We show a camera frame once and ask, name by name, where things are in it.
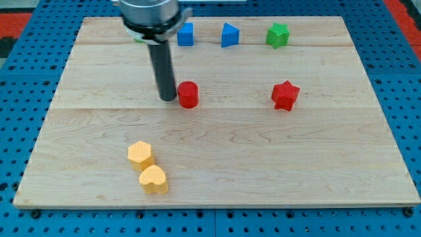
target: blue cube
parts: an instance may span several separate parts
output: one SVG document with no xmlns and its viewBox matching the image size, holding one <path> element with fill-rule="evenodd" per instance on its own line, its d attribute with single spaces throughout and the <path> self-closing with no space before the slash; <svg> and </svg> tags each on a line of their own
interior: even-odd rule
<svg viewBox="0 0 421 237">
<path fill-rule="evenodd" d="M 222 29 L 222 41 L 221 47 L 228 47 L 231 45 L 237 45 L 239 39 L 239 30 L 228 24 L 224 24 L 224 28 Z"/>
<path fill-rule="evenodd" d="M 193 23 L 186 22 L 181 30 L 177 33 L 178 46 L 193 46 Z"/>
</svg>

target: green object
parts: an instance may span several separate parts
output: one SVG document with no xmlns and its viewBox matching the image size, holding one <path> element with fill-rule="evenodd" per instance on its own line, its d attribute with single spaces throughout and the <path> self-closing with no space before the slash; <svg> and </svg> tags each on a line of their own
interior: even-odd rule
<svg viewBox="0 0 421 237">
<path fill-rule="evenodd" d="M 286 46 L 288 43 L 289 31 L 287 25 L 274 23 L 268 30 L 266 43 L 270 44 L 274 49 L 279 46 Z"/>
</svg>

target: yellow heart block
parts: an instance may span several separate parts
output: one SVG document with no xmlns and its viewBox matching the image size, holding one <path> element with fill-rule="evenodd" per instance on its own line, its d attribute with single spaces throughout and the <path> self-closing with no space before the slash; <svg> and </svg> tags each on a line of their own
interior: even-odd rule
<svg viewBox="0 0 421 237">
<path fill-rule="evenodd" d="M 147 167 L 155 164 L 151 144 L 142 141 L 138 141 L 129 147 L 127 158 L 132 168 L 137 171 L 144 171 Z"/>
<path fill-rule="evenodd" d="M 139 183 L 142 185 L 146 194 L 154 192 L 165 194 L 168 191 L 165 172 L 157 165 L 151 165 L 145 169 L 139 177 Z"/>
</svg>

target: blue pegboard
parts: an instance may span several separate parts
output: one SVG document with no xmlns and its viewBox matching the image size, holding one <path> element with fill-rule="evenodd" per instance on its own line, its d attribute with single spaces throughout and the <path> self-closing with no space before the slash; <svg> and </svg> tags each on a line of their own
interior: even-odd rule
<svg viewBox="0 0 421 237">
<path fill-rule="evenodd" d="M 421 66 L 379 0 L 184 5 L 195 16 L 342 16 L 421 192 Z M 419 236 L 421 208 L 36 211 L 11 204 L 85 16 L 107 0 L 41 0 L 0 70 L 0 236 Z"/>
</svg>

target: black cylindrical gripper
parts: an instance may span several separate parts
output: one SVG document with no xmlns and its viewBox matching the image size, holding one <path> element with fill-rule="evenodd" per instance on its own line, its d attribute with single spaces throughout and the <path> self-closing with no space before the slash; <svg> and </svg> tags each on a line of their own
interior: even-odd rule
<svg viewBox="0 0 421 237">
<path fill-rule="evenodd" d="M 177 90 L 168 41 L 164 41 L 159 45 L 148 44 L 147 46 L 155 72 L 159 97 L 163 101 L 172 101 L 177 96 Z"/>
</svg>

